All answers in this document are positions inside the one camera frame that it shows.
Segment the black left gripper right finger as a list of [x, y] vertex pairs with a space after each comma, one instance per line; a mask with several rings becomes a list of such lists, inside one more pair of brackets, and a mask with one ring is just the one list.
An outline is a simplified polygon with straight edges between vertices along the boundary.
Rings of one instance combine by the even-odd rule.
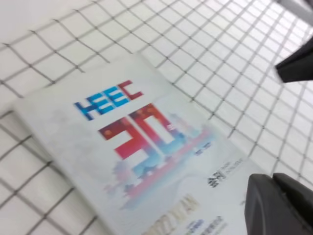
[[275, 66], [282, 82], [313, 80], [313, 39], [310, 38], [300, 49]]

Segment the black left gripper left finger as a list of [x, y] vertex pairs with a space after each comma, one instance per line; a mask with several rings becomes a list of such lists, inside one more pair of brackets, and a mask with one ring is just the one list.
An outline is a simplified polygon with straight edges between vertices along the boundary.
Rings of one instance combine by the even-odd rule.
[[245, 222], [249, 235], [311, 235], [313, 192], [284, 173], [252, 174]]

